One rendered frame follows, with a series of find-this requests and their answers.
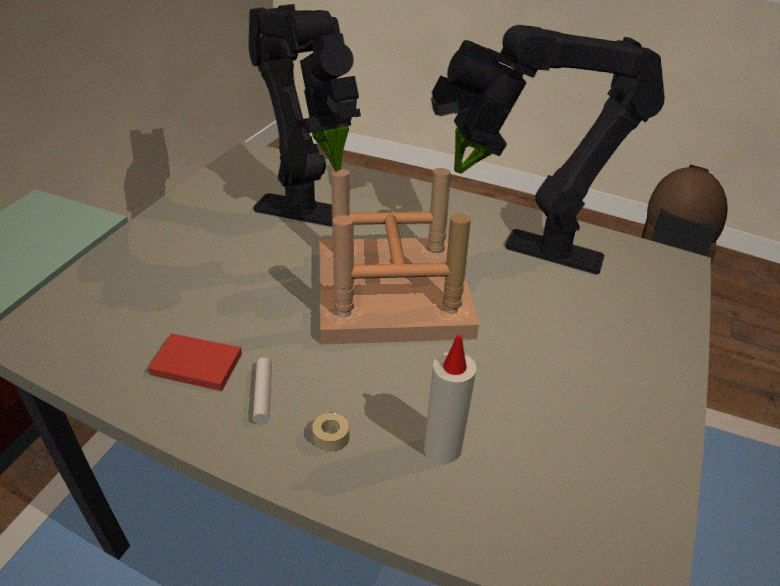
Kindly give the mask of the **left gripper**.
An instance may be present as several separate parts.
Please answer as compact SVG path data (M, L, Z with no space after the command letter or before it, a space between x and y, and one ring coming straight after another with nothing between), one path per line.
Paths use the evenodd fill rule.
M500 112L489 134L470 127L462 112L457 114L454 120L457 126L455 130L455 172L462 174L477 162L490 156L491 153L500 156L504 151L507 143L499 131L512 108L506 108L501 104L498 104L498 107L502 108L502 111ZM468 146L475 149L462 163L465 149Z

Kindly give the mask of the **beige bottle with red pointed cap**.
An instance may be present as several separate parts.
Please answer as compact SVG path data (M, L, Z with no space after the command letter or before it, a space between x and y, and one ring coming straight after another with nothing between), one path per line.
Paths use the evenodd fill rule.
M433 462L448 464L461 455L475 375L476 364L457 335L450 351L433 363L424 440L425 455Z

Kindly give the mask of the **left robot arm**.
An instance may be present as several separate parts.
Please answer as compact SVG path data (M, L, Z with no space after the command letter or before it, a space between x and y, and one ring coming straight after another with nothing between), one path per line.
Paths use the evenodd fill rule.
M607 93L610 97L594 125L536 193L536 203L547 217L544 238L513 229L505 246L511 251L599 274L604 254L573 245L575 231L580 229L575 215L585 205L582 200L592 182L621 142L641 121L647 122L662 109L665 96L661 57L629 37L611 41L526 25L509 28L502 44L501 52L496 52L469 40L462 42L449 63L448 78L440 75L432 91L435 115L462 112L470 127L489 134L502 111L498 104L512 108L520 96L526 85L523 74L534 78L539 69L550 68L618 73L613 75Z

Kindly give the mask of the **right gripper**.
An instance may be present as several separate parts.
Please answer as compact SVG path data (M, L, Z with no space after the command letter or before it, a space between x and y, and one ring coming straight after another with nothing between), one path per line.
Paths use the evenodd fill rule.
M327 155L334 170L338 171L341 170L343 149L349 132L348 126L351 126L350 120L352 117L359 116L361 116L360 109L356 109L352 114L335 115L335 113L331 113L305 118L296 121L295 124L296 129L305 127L307 133L312 133L313 138ZM336 137L338 137L338 141Z

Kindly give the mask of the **light brown wooden stool seat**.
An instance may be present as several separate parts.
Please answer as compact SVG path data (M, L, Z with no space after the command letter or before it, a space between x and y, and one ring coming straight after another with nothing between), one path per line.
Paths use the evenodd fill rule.
M445 250L428 250L429 238L401 238L406 264L446 263ZM444 277L354 279L354 308L340 317L334 308L333 241L320 240L321 344L477 339L479 322L465 278L462 306L443 305ZM354 265L392 264L388 239L354 239Z

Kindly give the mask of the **brown wooden stool legs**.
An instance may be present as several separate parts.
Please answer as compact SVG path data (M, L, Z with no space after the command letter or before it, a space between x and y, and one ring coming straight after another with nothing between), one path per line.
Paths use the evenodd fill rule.
M458 312L467 261L471 218L465 214L450 216L446 263L406 264L398 224L429 224L428 250L445 250L451 171L433 170L430 212L350 213L350 172L331 172L334 307L340 317L348 317L354 308L354 279L444 277L443 305L449 314ZM350 217L351 216L351 217ZM354 265L354 225L385 224L392 264Z

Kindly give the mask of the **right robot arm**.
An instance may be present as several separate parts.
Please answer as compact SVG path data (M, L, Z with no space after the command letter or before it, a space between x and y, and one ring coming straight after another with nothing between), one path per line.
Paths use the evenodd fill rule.
M249 55L270 93L279 131L278 180L285 187L285 196L267 193L254 211L332 227L332 204L315 201L314 181L325 172L325 158L305 127L296 129L295 124L303 116L293 61L310 51L300 60L304 85L322 84L304 90L309 118L352 114L359 98L356 78L338 77L350 71L354 58L337 18L325 10L295 10L295 4L250 9Z

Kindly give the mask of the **white cylinder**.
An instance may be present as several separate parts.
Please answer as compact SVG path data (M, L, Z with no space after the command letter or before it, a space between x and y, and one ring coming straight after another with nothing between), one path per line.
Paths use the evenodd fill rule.
M264 425L270 421L272 361L260 358L256 364L253 421Z

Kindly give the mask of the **red flat rectangular block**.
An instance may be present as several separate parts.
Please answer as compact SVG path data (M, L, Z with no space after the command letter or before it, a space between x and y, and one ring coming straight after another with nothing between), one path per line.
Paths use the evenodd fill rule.
M172 334L151 365L152 376L223 391L241 347Z

